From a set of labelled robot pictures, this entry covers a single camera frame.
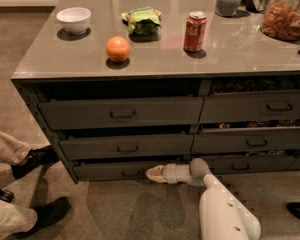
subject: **red soda can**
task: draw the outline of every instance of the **red soda can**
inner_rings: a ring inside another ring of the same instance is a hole
[[[202,11],[190,12],[187,18],[186,34],[183,49],[188,52],[198,52],[202,48],[207,18]]]

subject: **drawer handle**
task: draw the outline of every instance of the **drawer handle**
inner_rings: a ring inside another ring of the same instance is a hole
[[[246,143],[249,147],[264,147],[268,145],[267,140],[262,140],[260,143],[250,143],[249,140],[246,140]]]
[[[117,151],[119,153],[133,153],[133,152],[137,152],[139,150],[138,146],[135,146],[134,149],[121,149],[119,146],[117,147]]]
[[[113,119],[124,119],[124,118],[132,118],[136,116],[136,111],[133,110],[131,113],[129,114],[125,114],[125,115],[116,115],[114,112],[110,112],[110,117]]]
[[[291,111],[293,109],[291,104],[287,104],[286,107],[282,107],[282,108],[273,108],[271,107],[271,105],[267,104],[267,109],[271,112],[282,112],[282,111]]]
[[[140,170],[138,170],[136,173],[126,173],[122,171],[121,174],[124,178],[140,177],[142,175]]]
[[[250,165],[246,164],[245,167],[235,167],[233,164],[231,164],[231,168],[234,171],[247,171],[247,170],[250,170]]]

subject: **pants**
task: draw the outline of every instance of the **pants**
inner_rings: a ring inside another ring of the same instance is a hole
[[[0,131],[0,162],[9,165],[20,163],[30,151],[28,143],[19,141]],[[33,209],[20,207],[0,200],[0,233],[17,233],[30,230],[37,222]]]

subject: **gray countertop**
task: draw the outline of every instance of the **gray countertop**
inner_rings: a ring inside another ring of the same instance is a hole
[[[263,14],[240,8],[238,15],[214,14],[215,0],[61,0],[38,34],[12,79],[213,77],[300,72],[299,44],[275,40],[259,30]],[[68,7],[92,11],[89,34],[74,38],[62,30],[56,14]],[[151,6],[162,11],[162,26],[152,40],[131,40],[121,13]],[[203,51],[183,50],[186,18],[202,10],[208,24]],[[113,66],[105,51],[113,36],[130,45],[129,63]]]

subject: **can top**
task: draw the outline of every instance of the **can top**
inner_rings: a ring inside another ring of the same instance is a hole
[[[194,11],[194,12],[190,12],[190,17],[194,18],[194,19],[203,19],[206,17],[206,15],[204,14],[204,12],[202,11]]]

